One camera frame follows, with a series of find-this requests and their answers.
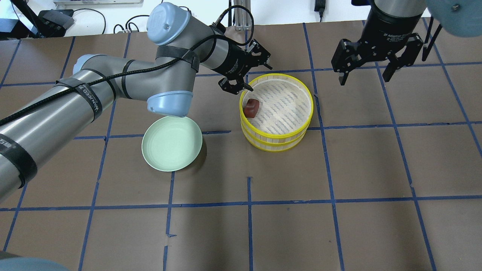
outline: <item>round basket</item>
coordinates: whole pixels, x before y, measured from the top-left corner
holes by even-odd
[[[241,128],[246,139],[265,151],[284,151],[298,144],[313,115],[313,98],[308,88],[295,77],[270,73],[249,83],[240,97]],[[243,108],[248,99],[259,101],[254,118],[246,118]]]

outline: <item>robotic arm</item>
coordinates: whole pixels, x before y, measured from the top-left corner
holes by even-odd
[[[449,33],[461,37],[482,34],[482,2],[479,0],[352,0],[352,3],[369,4],[371,10],[361,38],[357,42],[340,40],[331,60],[333,70],[339,72],[341,85],[345,85],[352,70],[367,62],[389,60],[383,72],[385,82],[390,81],[396,70],[413,65],[428,42],[413,33],[427,6]],[[436,35],[430,42],[432,45],[435,38]],[[397,57],[395,54],[404,47],[405,51]]]
[[[251,15],[245,7],[231,8]],[[74,66],[74,75],[60,79],[41,97],[1,120],[0,202],[30,181],[38,168],[119,97],[147,101],[147,109],[157,114],[185,117],[200,63],[225,76],[219,82],[224,91],[252,91],[243,77],[252,67],[271,68],[270,54],[251,40],[253,32],[246,43],[225,37],[219,22],[227,12],[209,27],[188,11],[162,3],[147,22],[147,36],[159,46],[154,63],[84,55]],[[249,46],[244,50],[238,45]]]

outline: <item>green bowl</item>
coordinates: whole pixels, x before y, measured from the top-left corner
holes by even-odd
[[[164,117],[144,134],[142,156],[157,170],[176,171],[196,159],[201,145],[201,129],[192,119]]]

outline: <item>light blue cap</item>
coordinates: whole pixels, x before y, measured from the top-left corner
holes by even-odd
[[[482,1],[427,0],[428,10],[447,32],[459,37],[482,35]]]
[[[159,115],[185,117],[191,107],[192,92],[186,90],[168,91],[147,99],[147,109]]]
[[[72,69],[72,73],[78,73],[82,66],[84,66],[87,60],[93,58],[96,55],[105,55],[105,54],[85,54],[77,59],[77,63],[74,64],[74,68]]]
[[[58,263],[27,257],[15,257],[0,260],[2,271],[69,271]]]
[[[147,36],[157,45],[174,40],[186,28],[191,14],[169,2],[154,8],[147,20]]]

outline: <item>screw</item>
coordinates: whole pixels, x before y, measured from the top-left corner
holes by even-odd
[[[458,11],[459,9],[460,9],[460,5],[459,5],[459,4],[455,4],[455,5],[452,6],[452,11],[453,11],[453,12],[456,12],[456,11]]]

